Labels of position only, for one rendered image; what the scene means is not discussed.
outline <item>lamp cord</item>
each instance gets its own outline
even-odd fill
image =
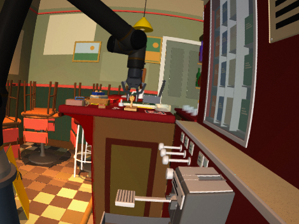
[[[145,17],[145,9],[146,9],[146,0],[145,0],[145,7],[144,7],[144,14],[143,14],[143,17]]]

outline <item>pendant lamp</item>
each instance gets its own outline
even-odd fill
[[[145,7],[144,7],[144,15],[143,18],[138,21],[133,28],[134,29],[140,29],[144,32],[153,32],[153,28],[151,27],[151,24],[146,20],[145,18],[145,9],[146,9],[146,0],[145,0]]]

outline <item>yellow lamp shade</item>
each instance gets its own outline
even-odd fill
[[[151,27],[151,24],[146,20],[145,17],[140,19],[134,26],[134,29],[140,29],[144,32],[153,32],[153,28]]]

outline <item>green bottle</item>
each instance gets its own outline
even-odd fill
[[[198,73],[196,74],[196,87],[200,87],[200,68],[198,68]]]

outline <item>framed painting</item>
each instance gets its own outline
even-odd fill
[[[145,63],[161,63],[162,40],[155,36],[148,36],[146,43]]]
[[[102,41],[76,41],[73,62],[99,62]]]

